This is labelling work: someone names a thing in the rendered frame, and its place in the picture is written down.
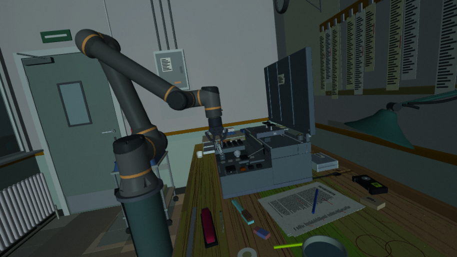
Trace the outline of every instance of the tiled floor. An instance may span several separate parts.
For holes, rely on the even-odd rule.
[[[178,195],[179,200],[174,202],[171,200],[168,207],[168,215],[173,221],[173,225],[169,226],[170,239],[173,247],[175,247],[176,234],[180,224],[180,214],[184,200],[184,194]],[[69,216],[62,216],[60,219],[54,218],[39,232],[29,238],[18,249],[16,249],[9,257],[29,257],[36,249],[40,248],[45,242],[50,240],[62,228],[68,225],[79,214],[72,214]],[[87,250],[83,253],[83,257],[106,257],[110,256],[110,252],[126,253],[134,251],[134,245],[130,234],[126,233],[126,222],[123,219],[124,214],[122,211],[117,215],[114,222],[104,231],[100,231],[100,235],[93,241],[91,245],[87,246]]]

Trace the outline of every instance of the radiator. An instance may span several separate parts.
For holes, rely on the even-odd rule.
[[[43,173],[0,191],[0,251],[56,210]]]

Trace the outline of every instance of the desk lamp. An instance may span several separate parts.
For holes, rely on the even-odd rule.
[[[389,102],[386,106],[386,109],[380,109],[372,116],[356,121],[346,122],[344,124],[374,137],[384,139],[403,147],[414,149],[414,146],[408,141],[408,139],[406,139],[405,135],[400,129],[399,124],[397,123],[397,114],[395,112],[400,111],[402,107],[419,109],[419,107],[415,105],[440,104],[452,100],[457,100],[457,96],[451,97],[454,95],[457,95],[457,89],[451,92],[431,95],[412,101],[405,101],[401,103]]]

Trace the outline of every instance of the yellow highlighter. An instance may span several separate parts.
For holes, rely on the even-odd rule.
[[[280,244],[280,245],[273,246],[273,249],[289,248],[289,247],[301,247],[302,245],[303,245],[302,242]]]

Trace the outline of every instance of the blue and pink eraser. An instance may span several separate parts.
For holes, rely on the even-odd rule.
[[[256,227],[254,228],[254,233],[255,233],[257,236],[259,236],[259,237],[261,237],[261,238],[263,238],[263,239],[265,239],[265,240],[267,240],[267,239],[271,236],[270,232],[268,232],[268,231],[266,231],[265,229],[263,229],[263,228],[261,228],[261,227],[258,227],[258,226],[256,226]]]

